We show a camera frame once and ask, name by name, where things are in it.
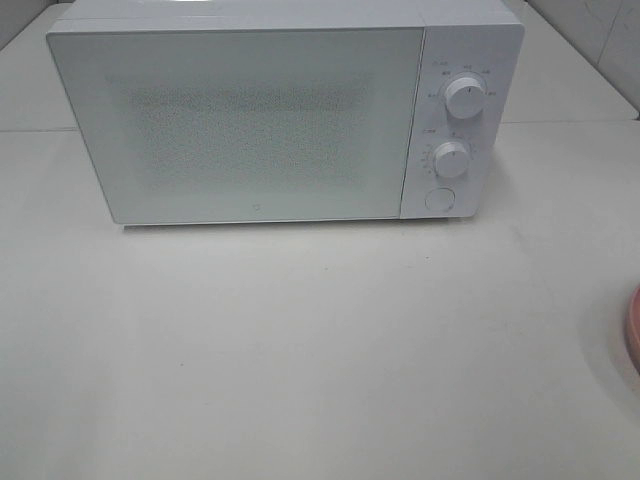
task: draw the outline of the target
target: white microwave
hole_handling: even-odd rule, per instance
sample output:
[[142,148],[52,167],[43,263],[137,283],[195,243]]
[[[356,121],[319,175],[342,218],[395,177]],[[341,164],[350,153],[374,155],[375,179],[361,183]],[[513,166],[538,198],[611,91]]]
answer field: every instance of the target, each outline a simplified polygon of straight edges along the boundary
[[47,40],[125,225],[472,216],[501,0],[77,0]]

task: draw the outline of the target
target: timer knob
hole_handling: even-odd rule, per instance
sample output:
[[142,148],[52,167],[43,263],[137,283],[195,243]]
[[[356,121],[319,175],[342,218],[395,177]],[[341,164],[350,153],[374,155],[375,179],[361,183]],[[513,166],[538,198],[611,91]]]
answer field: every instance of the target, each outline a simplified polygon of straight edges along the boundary
[[443,178],[455,178],[469,168],[471,153],[460,142],[447,142],[433,152],[433,166],[436,173]]

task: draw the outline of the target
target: control panel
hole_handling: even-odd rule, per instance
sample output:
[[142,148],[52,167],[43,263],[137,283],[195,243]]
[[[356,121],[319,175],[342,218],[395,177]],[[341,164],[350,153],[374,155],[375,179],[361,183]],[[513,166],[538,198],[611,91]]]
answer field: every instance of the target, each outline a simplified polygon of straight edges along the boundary
[[401,218],[475,214],[523,34],[520,25],[427,28]]

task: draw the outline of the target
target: wall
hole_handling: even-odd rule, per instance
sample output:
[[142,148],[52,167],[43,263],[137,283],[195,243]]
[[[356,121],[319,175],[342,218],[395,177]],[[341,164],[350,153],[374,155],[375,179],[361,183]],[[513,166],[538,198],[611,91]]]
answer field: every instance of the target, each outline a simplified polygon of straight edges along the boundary
[[0,0],[0,48],[55,0]]
[[640,109],[640,0],[529,0]]

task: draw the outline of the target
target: microwave door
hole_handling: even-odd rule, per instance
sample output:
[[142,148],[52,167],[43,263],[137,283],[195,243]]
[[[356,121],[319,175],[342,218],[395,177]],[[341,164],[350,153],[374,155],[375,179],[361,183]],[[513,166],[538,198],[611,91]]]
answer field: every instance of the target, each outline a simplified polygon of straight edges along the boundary
[[114,221],[397,218],[423,29],[53,35]]

